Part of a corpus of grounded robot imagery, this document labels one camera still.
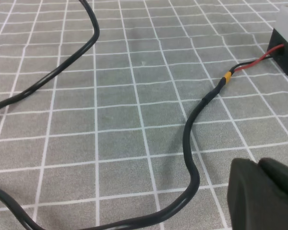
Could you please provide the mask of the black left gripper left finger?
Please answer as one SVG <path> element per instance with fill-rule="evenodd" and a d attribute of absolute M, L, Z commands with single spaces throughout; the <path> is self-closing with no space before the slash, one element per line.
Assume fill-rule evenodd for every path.
<path fill-rule="evenodd" d="M 288 230 L 288 196 L 258 163 L 232 161 L 227 202 L 234 230 Z"/>

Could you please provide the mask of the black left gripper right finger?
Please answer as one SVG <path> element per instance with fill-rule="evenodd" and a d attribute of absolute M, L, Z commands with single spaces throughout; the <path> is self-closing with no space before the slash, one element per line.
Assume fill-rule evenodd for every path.
<path fill-rule="evenodd" d="M 259 167 L 288 196 L 288 166 L 272 158 L 261 158 Z"/>

